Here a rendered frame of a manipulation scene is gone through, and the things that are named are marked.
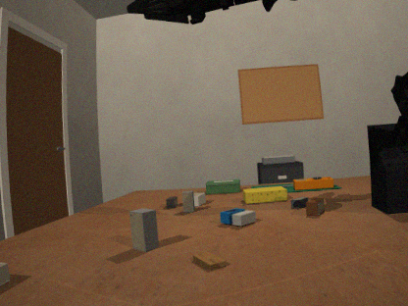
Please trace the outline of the orange rectangular block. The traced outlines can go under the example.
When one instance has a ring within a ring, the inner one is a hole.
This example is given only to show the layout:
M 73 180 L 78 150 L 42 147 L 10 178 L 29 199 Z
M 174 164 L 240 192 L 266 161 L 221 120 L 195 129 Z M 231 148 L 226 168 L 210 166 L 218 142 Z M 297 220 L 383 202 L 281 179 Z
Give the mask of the orange rectangular block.
M 333 178 L 303 178 L 294 181 L 295 190 L 333 188 Z

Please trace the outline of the blue block with black rectangle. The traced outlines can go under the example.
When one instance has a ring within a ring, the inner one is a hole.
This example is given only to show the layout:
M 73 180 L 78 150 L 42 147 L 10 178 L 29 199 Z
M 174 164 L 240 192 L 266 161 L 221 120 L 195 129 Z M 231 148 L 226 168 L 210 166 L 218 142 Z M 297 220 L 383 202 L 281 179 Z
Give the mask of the blue block with black rectangle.
M 220 212 L 221 223 L 223 223 L 223 224 L 232 224 L 231 215 L 239 213 L 239 212 L 243 212 L 243 211 L 245 211 L 245 209 L 234 208 L 234 209 L 226 210 L 224 212 Z

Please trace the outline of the green cutting mat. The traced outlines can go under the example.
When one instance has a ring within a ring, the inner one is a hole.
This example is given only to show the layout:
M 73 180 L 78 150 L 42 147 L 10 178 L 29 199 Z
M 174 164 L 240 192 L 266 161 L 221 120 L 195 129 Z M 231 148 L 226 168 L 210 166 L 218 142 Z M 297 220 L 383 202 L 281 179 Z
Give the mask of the green cutting mat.
M 280 185 L 291 185 L 291 184 L 293 184 L 293 183 L 289 183 L 289 184 L 275 184 L 275 185 L 260 185 L 260 186 L 258 186 L 258 187 L 280 186 Z M 258 187 L 255 187 L 255 188 L 258 188 Z M 295 190 L 295 189 L 293 188 L 293 186 L 285 186 L 284 188 L 287 189 L 287 193 L 290 193 L 290 192 L 303 192 L 303 191 L 316 191 L 316 190 L 328 190 L 328 189 L 339 189 L 339 186 L 337 186 L 337 185 L 334 185 L 334 187 L 338 187 L 338 188 L 319 188 L 319 189 L 304 189 L 304 190 Z M 293 190 L 293 189 L 294 189 L 294 190 Z M 292 191 L 291 191 L 291 190 L 292 190 Z

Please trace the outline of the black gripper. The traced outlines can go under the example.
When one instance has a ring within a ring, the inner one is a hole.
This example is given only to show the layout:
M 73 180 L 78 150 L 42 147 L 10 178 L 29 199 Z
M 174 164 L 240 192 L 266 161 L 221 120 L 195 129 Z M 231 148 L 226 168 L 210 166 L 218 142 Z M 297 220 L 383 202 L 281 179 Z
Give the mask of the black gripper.
M 191 9 L 191 5 L 194 8 Z M 182 24 L 189 24 L 188 16 L 191 16 L 190 23 L 195 25 L 203 22 L 205 13 L 219 9 L 228 10 L 231 6 L 234 6 L 233 0 L 135 0 L 127 5 L 127 12 L 144 14 L 146 20 Z M 173 17 L 175 14 L 177 15 Z M 194 18 L 196 19 L 193 20 Z

